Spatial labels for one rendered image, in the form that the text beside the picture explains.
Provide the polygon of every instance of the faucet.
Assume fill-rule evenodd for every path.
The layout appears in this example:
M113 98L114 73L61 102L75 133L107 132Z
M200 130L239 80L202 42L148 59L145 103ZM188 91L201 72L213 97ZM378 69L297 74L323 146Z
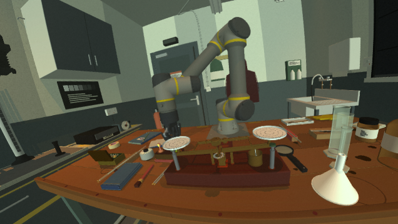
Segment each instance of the faucet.
M321 74L316 74L315 76L313 76L312 81L311 81L311 101L314 101L314 97L312 96L312 85L314 84L314 79L317 76L320 76L322 79L324 79L324 77L322 77Z

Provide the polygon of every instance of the red cloth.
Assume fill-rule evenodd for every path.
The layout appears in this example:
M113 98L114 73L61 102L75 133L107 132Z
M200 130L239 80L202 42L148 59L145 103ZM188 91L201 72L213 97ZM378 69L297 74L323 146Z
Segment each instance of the red cloth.
M256 73L254 71L249 71L247 69L247 62L245 60L245 66L246 66L246 91L247 94L250 96L250 100L253 101L253 103L257 103L260 101L260 97L258 95L258 82L257 82L257 77ZM227 97L231 95L231 82L230 82L230 75L227 75L227 86L226 86L226 91L227 91Z

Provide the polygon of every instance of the wooden tabletop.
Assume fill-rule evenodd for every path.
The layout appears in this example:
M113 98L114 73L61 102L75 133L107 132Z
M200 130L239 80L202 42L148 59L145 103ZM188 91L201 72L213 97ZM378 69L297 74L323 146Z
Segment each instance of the wooden tabletop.
M250 139L254 140L254 128L279 124L287 127L280 120L249 122L246 126ZM158 184L152 185L170 164L138 158L129 162L140 162L142 169L121 191L102 190L101 183L96 180L113 167L104 169L90 156L46 178L37 177L35 180L43 190L102 210L155 223L322 223L351 220L366 223L363 219L397 216L398 172L377 161L385 129L379 131L375 143L357 141L355 132L352 134L346 165L350 167L347 176L359 194L358 203L352 206L336 205L324 200L312 189L312 178L330 170L329 164L335 160L326 157L323 152L328 148L329 140L316 140L309 135L309 129L331 126L331 121L316 120L314 124L289 126L287 128L298 136L301 143L292 143L287 138L273 141L277 145L291 146L295 150L294 156L308 168L307 173L301 173L288 158L282 157L291 171L290 186L285 187L226 189L170 186L164 177ZM192 147L198 141L206 140L210 128L182 128L181 135L191 138ZM122 137L118 140L121 146L116 149L109 150L105 146L101 150L124 153L128 158L140 148L149 146L149 142L144 145L128 144L147 131L136 131ZM135 188L134 183L152 164L154 167L143 184Z

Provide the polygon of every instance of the wall cabinet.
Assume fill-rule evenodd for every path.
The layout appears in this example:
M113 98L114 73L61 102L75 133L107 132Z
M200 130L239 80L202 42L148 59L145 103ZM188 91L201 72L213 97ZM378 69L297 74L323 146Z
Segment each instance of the wall cabinet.
M21 10L40 78L120 74L110 24L59 0L29 0Z

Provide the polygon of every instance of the jar lid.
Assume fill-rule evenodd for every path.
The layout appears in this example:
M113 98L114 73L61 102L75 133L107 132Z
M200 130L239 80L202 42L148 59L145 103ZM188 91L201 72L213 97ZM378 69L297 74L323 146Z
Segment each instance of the jar lid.
M379 119L362 117L362 118L359 118L359 123L362 123L364 125L378 125L379 124Z

